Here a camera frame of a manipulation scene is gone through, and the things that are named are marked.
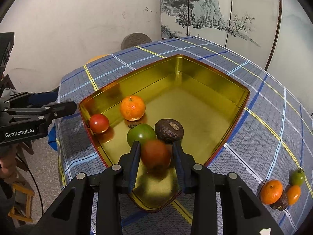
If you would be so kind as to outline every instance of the gray round cushion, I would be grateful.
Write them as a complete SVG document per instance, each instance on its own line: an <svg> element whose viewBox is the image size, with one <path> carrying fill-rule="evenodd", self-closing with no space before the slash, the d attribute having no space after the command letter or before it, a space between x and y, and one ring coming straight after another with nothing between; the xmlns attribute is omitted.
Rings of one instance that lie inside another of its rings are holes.
<svg viewBox="0 0 313 235"><path fill-rule="evenodd" d="M131 48L137 45L152 42L149 36L143 33L132 33L124 38L121 44L121 50Z"/></svg>

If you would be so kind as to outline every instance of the tray rim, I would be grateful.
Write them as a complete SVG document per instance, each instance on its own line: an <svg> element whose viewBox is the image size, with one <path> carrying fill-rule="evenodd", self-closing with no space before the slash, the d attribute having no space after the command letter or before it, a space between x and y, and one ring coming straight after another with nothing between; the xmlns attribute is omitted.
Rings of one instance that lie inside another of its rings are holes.
<svg viewBox="0 0 313 235"><path fill-rule="evenodd" d="M247 96L245 97L245 100L243 101L242 106L239 108L238 116L237 116L237 118L235 119L234 123L232 124L231 129L229 130L229 132L228 132L228 134L226 135L225 139L220 143L220 145L219 145L218 148L214 151L214 153L211 155L211 157L203 164L203 166L206 166L206 167L207 167L207 166L213 161L213 159L214 159L218 154L220 154L221 148L224 146L224 144L227 142L227 140L228 140L229 137L231 136L232 132L234 131L234 129L235 129L235 127L236 127L236 124L238 123L238 120L240 119L240 116L241 116L241 114L243 113L243 111L244 111L244 109L245 109L245 106L246 106L246 104L247 104L247 102L248 102L248 100L249 100L249 97L250 97L250 90L249 90L245 85L239 83L238 81L236 81L235 79L233 79L231 76L229 76L229 75L227 75L226 73L224 73L224 72L222 72L222 71L220 71L220 70L214 68L213 66L210 66L210 65L208 65L208 64L206 64L206 63L204 63L204 62L200 62L200 61L198 61L198 60L196 60L196 59L194 59L194 58L192 58L192 57L190 57L190 56L183 55L183 54L175 54L175 55L173 55L173 56L170 56L170 57L166 57L166 58L157 60L157 61L155 61L155 62L152 62L152 63L146 64L146 65L144 65L144 66L142 66L142 67L139 67L139 68L137 68L136 70L134 70L134 71L132 71L132 72L136 72L136 71L141 70L141 69L144 69L144 68L146 68L146 67L148 67L148 66L152 66L152 65L154 65L155 63L158 63L158 62L160 62L160 61L162 61L162 60L165 60L165 59L166 59L166 60L171 60L171 59L173 59L174 57L178 57L178 58L181 57L181 58L183 58L183 59L189 59L189 60L191 60L191 61L193 61L193 62L195 62L195 63L197 63L197 64L201 63L201 65L204 66L204 67L206 67L208 70L214 71L215 73L217 73L217 74L219 74L219 75L221 75L221 76L227 78L229 81L235 83L236 85L238 85L238 86L240 86L241 88L244 88L244 89L246 89L246 90L248 91L248 94L247 94ZM110 83L108 83L108 84L102 86L101 88L99 88L99 89L98 89L97 91L95 91L95 92L98 92L98 91L100 91L101 89L107 87L108 85L113 84L114 82L120 80L121 78L123 78L123 77L129 75L129 74L132 73L132 72L129 72L129 73L127 73L127 74L125 74L125 75L123 75L123 76L121 76L121 77L115 79L114 81L112 81L112 82L110 82ZM82 112L81 112L81 105L82 105L82 103L85 101L85 99L89 98L89 96L91 96L91 95L94 94L95 92L91 93L90 95L86 96L83 100L81 100L81 101L79 102L78 109L79 109L79 113L80 113L80 116L81 116L81 118L82 118L82 121L83 121L85 130L86 130L86 133L87 133L87 135L88 135L88 138L90 139L92 145L94 146L95 150L97 151L97 153L98 153L100 159L102 160L104 166L106 166L106 168L109 168L109 166L108 166L107 163L105 162L105 160L104 160L104 158L102 157L102 155L98 152L98 147L96 147L96 145L95 145L95 143L94 143L94 141L93 141L93 139L92 139L91 132L90 132L89 128L87 127L87 124L84 122L84 118L83 118ZM174 195L165 203L165 205L163 205L163 206L160 207L160 208L152 209L152 210L143 209L143 208L135 201L134 197L131 197L131 195L134 195L133 192L131 192L130 194L128 194L128 196L129 196L129 198L135 203L135 205L136 205L139 209L141 209L141 210L143 210L143 211L145 211L145 212L147 212L147 213L157 213L157 212L161 211L163 208L165 208L167 205L169 205L173 200L175 200L175 199L181 194L181 192L182 192L182 191L179 190L176 194L174 194Z"/></svg>

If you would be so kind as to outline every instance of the human hand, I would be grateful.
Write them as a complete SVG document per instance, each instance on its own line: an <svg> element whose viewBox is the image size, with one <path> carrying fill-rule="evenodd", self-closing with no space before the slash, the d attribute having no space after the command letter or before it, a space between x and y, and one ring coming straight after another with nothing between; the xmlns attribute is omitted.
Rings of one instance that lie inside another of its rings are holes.
<svg viewBox="0 0 313 235"><path fill-rule="evenodd" d="M11 146L5 156L0 157L0 178L6 183L13 183L17 179L16 172L16 147Z"/></svg>

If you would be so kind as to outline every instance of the tablecloth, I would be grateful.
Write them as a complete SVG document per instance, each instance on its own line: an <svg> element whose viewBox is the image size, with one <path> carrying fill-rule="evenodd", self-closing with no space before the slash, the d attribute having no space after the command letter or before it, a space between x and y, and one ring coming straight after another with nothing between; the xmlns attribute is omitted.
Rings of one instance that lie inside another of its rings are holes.
<svg viewBox="0 0 313 235"><path fill-rule="evenodd" d="M209 165L213 172L236 172L256 193L266 179L278 179L284 188L291 170L302 167L306 182L301 197L287 211L268 211L284 234L293 234L313 206L313 122L299 101L273 76L248 59L199 37L182 37L132 47L90 62L62 78L58 101L77 104L113 80L164 57L183 54L202 61L239 81L250 98L227 143ZM90 142L77 110L57 119L59 177L62 187L79 172L87 175L105 169ZM221 204L218 199L218 231L223 234ZM190 234L193 195L180 195L156 214L139 210L121 195L123 234ZM95 233L97 195L94 197L91 234ZM178 211L181 205L184 211Z"/></svg>

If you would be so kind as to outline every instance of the white sticker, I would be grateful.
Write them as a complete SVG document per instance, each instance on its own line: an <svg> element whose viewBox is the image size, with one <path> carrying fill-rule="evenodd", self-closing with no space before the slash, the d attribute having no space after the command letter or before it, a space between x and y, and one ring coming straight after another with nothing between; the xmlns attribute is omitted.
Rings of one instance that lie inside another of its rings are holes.
<svg viewBox="0 0 313 235"><path fill-rule="evenodd" d="M263 229L260 231L260 235L271 235L271 228Z"/></svg>

